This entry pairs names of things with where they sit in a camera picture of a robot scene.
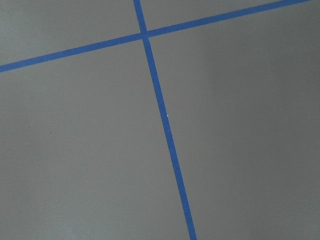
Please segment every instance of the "horizontal blue line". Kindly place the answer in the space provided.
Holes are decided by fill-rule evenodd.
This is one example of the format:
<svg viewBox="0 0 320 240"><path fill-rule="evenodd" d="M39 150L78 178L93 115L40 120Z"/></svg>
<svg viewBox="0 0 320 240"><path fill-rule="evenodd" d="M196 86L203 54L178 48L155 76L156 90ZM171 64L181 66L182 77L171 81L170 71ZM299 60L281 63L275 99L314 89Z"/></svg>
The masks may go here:
<svg viewBox="0 0 320 240"><path fill-rule="evenodd" d="M63 51L58 51L58 52L37 56L37 57L33 57L33 58L21 60L21 61L16 61L16 62L8 63L5 65L0 65L0 73L5 71L10 71L13 69L23 68L30 65L52 61L55 59L61 59L61 58L69 57L72 55L83 54L83 53L91 52L98 49L104 49L104 48L119 45L119 44L125 44L125 43L133 42L136 40L140 40L141 38L142 38L141 33L136 33L128 36L114 38L107 41L96 42L89 45L79 46L79 47L75 47L75 48L71 48Z"/></svg>
<svg viewBox="0 0 320 240"><path fill-rule="evenodd" d="M206 24L212 24L212 23L216 23L216 22L220 22L228 19L234 19L241 16L245 16L245 15L255 14L263 11L282 8L285 6L309 2L309 1L311 0L276 1L276 2L249 7L249 8L245 8L237 11L227 12L227 13L223 13L215 16L209 16L202 19L198 19L198 20L187 21L184 23L157 28L154 30L147 31L147 35L148 37L155 37L155 36L168 34L176 31L184 30L184 29L194 28L194 27L198 27ZM98 49L104 49L104 48L108 48L115 45L125 44L129 42L137 41L140 39L142 39L141 33L136 33L128 36L114 38L107 41L101 41L101 42L97 42L89 45L79 46L79 47L75 47L75 48L71 48L63 51L58 51L58 52L37 56L37 57L33 57L33 58L21 60L21 61L16 61L16 62L0 65L0 73L27 67L30 65L52 61L55 59L66 58L72 55L83 54L83 53L91 52Z"/></svg>
<svg viewBox="0 0 320 240"><path fill-rule="evenodd" d="M149 30L148 37L155 37L163 34L177 32L180 30L190 29L190 28L194 28L194 27L198 27L206 24L221 22L228 19L234 19L234 18L245 16L245 15L255 14L255 13L264 12L272 9L278 9L278 8L286 7L289 5L294 5L294 4L299 4L303 2L309 2L309 1L311 0L281 0L281 1L259 5L259 6L248 7L241 10L236 10L236 11L222 13L215 16L201 18L198 20L187 21L187 22L183 22L183 23L179 23L171 26L165 26L165 27L154 29L154 30Z"/></svg>

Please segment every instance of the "gray surface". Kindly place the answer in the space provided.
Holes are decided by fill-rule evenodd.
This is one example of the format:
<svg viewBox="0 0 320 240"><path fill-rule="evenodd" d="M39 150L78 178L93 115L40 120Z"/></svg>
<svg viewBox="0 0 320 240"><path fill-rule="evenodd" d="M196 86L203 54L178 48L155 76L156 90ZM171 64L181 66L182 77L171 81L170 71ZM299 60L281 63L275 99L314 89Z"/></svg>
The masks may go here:
<svg viewBox="0 0 320 240"><path fill-rule="evenodd" d="M0 65L138 32L131 0L2 0Z"/></svg>
<svg viewBox="0 0 320 240"><path fill-rule="evenodd" d="M320 239L319 7L151 39L199 240Z"/></svg>
<svg viewBox="0 0 320 240"><path fill-rule="evenodd" d="M188 239L142 42L0 84L0 239Z"/></svg>
<svg viewBox="0 0 320 240"><path fill-rule="evenodd" d="M149 29L271 0L142 0ZM320 239L320 3L153 37L199 240ZM139 31L133 3L2 1L0 64ZM1 240L187 240L141 41L0 73Z"/></svg>

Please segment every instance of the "blue tape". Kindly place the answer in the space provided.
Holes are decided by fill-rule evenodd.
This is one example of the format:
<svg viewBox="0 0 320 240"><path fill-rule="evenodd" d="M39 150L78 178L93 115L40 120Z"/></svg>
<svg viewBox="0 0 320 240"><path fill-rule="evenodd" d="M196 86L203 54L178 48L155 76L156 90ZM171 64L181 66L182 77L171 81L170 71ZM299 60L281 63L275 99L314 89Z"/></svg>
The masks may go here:
<svg viewBox="0 0 320 240"><path fill-rule="evenodd" d="M194 27L198 27L206 24L221 22L228 19L234 19L234 18L245 16L245 15L256 14L259 12L278 9L278 8L286 7L289 5L294 5L294 4L299 4L303 2L309 2L309 1L311 0L281 0L281 1L259 5L259 6L248 7L248 8L237 10L237 11L231 11L231 12L227 12L227 13L223 13L215 16L209 16L202 19L187 21L187 22L183 22L183 23L179 23L171 26L165 26L165 27L154 29L154 30L150 30L148 31L148 36L155 37L163 34L177 32L180 30L190 29L190 28L194 28Z"/></svg>
<svg viewBox="0 0 320 240"><path fill-rule="evenodd" d="M187 197L186 188L185 188L184 180L183 180L180 165L179 165L174 138L171 132L166 105L165 105L164 97L161 91L155 59L154 59L151 44L148 38L148 31L146 27L144 14L142 11L140 0L133 0L133 3L134 3L135 12L136 12L136 16L138 19L138 23L139 23L139 27L142 35L145 55L147 58L150 75L153 83L153 88L154 88L154 92L155 92L155 96L156 96L156 100L158 103L158 108L161 116L161 121L164 129L164 134L165 134L166 142L167 142L170 157L171 157L176 184L178 186L178 190L180 194L182 209L184 212L184 217L185 217L187 229L189 232L189 237L190 237L190 240L197 240L196 230L195 230L194 222L193 222L190 207L189 207L188 197Z"/></svg>
<svg viewBox="0 0 320 240"><path fill-rule="evenodd" d="M276 2L272 2L272 3L264 4L264 5L249 7L249 8L245 8L245 9L241 9L241 10L237 10L237 11L232 11L232 12L227 12L227 13L223 13L223 14L219 14L219 15L215 15L215 16L205 17L205 18L198 19L198 20L187 21L184 23L179 23L179 24L175 24L175 25L171 25L171 26L157 28L154 30L147 31L147 35L149 37L155 37L155 36L168 34L168 33L176 32L176 31L184 30L184 29L198 27L201 25L212 24L212 23L216 23L216 22L220 22L220 21L224 21L224 20L228 20L228 19L234 19L234 18L238 18L241 16L245 16L245 15L255 14L255 13L259 13L259 12L263 12L263 11L282 8L285 6L299 4L299 3L303 3L303 2L309 2L309 1L311 1L311 0L276 1ZM14 70L14 69L23 68L23 67L30 66L30 65L35 65L35 64L39 64L39 63L52 61L55 59L66 58L66 57L69 57L72 55L83 54L83 53L98 50L98 49L108 48L108 47L119 45L119 44L125 44L125 43L133 42L136 40L140 40L140 39L142 39L141 34L136 33L136 34L123 36L123 37L119 37L119 38L115 38L115 39L111 39L111 40L107 40L107 41L97 42L97 43L93 43L93 44L89 44L89 45L85 45L85 46L75 47L75 48L68 49L68 50L54 52L51 54L46 54L46 55L37 56L37 57L33 57L33 58L21 60L21 61L16 61L16 62L8 63L5 65L0 65L0 73Z"/></svg>
<svg viewBox="0 0 320 240"><path fill-rule="evenodd" d="M16 61L16 62L8 63L5 65L0 65L0 73L5 71L10 71L13 69L23 68L30 65L52 61L55 59L62 59L72 55L83 54L83 53L91 52L98 49L104 49L104 48L108 48L108 47L119 45L119 44L125 44L125 43L133 42L136 40L140 40L141 38L142 38L141 33L136 33L128 36L114 38L107 41L101 41L101 42L97 42L97 43L93 43L85 46L75 47L68 50L63 50L63 51L42 55L42 56L37 56L37 57L29 58L26 60L22 60L22 61Z"/></svg>

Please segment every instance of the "blue stripe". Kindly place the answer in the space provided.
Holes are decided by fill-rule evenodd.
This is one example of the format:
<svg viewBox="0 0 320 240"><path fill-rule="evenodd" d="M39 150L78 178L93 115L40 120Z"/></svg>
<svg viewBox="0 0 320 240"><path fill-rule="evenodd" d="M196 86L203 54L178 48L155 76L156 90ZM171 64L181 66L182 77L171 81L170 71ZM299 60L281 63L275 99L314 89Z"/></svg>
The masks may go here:
<svg viewBox="0 0 320 240"><path fill-rule="evenodd" d="M255 14L263 11L268 11L272 9L277 9L277 8L299 4L303 2L309 2L309 1L311 0L281 0L281 1L264 4L264 5L227 12L227 13L223 13L215 16L205 17L198 20L187 21L184 23L179 23L171 26L165 26L165 27L157 28L150 31L147 31L147 29L145 28L143 29L143 31L147 31L147 35L149 37L154 37L154 36L168 34L176 31L184 30L184 29L194 28L201 25L216 23L216 22L220 22L228 19L234 19L241 16L245 16L245 15ZM140 39L142 39L142 37L140 33L137 33L137 34L123 36L123 37L102 41L102 42L97 42L97 43L93 43L85 46L75 47L68 50L58 51L51 54L37 56L37 57L33 57L33 58L21 60L21 61L16 61L16 62L8 63L5 65L0 65L0 73L23 68L30 65L52 61L55 59L66 58L72 55L83 54L83 53L98 50L98 49L108 48L108 47L119 45L119 44L125 44L125 43L133 42L136 40L140 40Z"/></svg>
<svg viewBox="0 0 320 240"><path fill-rule="evenodd" d="M16 62L12 62L5 65L0 65L0 73L5 71L10 71L13 69L23 68L30 65L52 61L55 59L62 59L72 55L83 54L83 53L91 52L98 49L104 49L104 48L108 48L108 47L119 45L119 44L125 44L125 43L133 42L136 40L140 40L140 39L141 39L141 33L136 33L128 36L114 38L107 41L101 41L101 42L97 42L97 43L93 43L85 46L75 47L68 50L63 50L63 51L42 55L42 56L37 56L37 57L29 58L26 60L22 60L22 61L16 61Z"/></svg>
<svg viewBox="0 0 320 240"><path fill-rule="evenodd" d="M154 29L154 30L150 30L148 31L148 36L149 37L159 36L163 34L177 32L180 30L190 29L190 28L194 28L194 27L198 27L206 24L221 22L228 19L234 19L234 18L245 16L245 15L256 14L259 12L278 9L278 8L286 7L289 5L294 5L294 4L299 4L303 2L309 2L309 1L311 0L281 0L281 1L259 5L259 6L248 7L248 8L237 10L237 11L231 11L231 12L227 12L227 13L223 13L215 16L209 16L209 17L205 17L205 18L201 18L193 21L187 21L187 22L183 22L183 23L179 23L171 26L165 26L165 27Z"/></svg>
<svg viewBox="0 0 320 240"><path fill-rule="evenodd" d="M153 83L153 88L154 88L154 92L155 92L155 97L156 97L156 100L158 103L158 108L159 108L161 121L162 121L163 129L164 129L164 134L165 134L166 142L167 142L170 157L171 157L171 162L172 162L172 166L173 166L176 184L178 186L178 191L180 194L182 209L184 212L184 217L185 217L187 229L189 232L189 237L191 240L197 240L196 230L195 230L194 222L193 222L190 207L189 207L188 197L187 197L186 188L185 188L184 180L183 180L180 165L179 165L179 160L178 160L177 151L176 151L176 147L175 147L175 143L174 143L174 138L173 138L173 135L171 132L170 123L169 123L167 110L166 110L166 105L165 105L164 97L163 97L163 94L161 91L161 86L160 86L160 82L159 82L155 59L154 59L151 44L150 44L150 41L148 38L148 31L147 31L147 27L146 27L144 14L142 11L140 0L133 0L133 3L134 3L136 16L138 19L140 31L142 34L142 41L143 41L143 45L144 45L145 55L147 58L147 62L148 62L149 70L150 70L150 75L151 75L151 79L152 79L152 83Z"/></svg>

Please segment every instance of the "gray floor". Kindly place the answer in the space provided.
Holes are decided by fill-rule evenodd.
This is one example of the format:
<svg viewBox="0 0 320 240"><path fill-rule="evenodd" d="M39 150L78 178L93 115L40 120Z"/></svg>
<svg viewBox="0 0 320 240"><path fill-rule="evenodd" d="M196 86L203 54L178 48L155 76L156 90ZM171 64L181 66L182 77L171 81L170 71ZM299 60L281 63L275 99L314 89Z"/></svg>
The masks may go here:
<svg viewBox="0 0 320 240"><path fill-rule="evenodd" d="M148 29L271 0L142 0ZM199 240L320 239L320 3L151 38ZM0 65L139 32L131 0L0 3ZM0 239L187 240L142 42L0 73Z"/></svg>

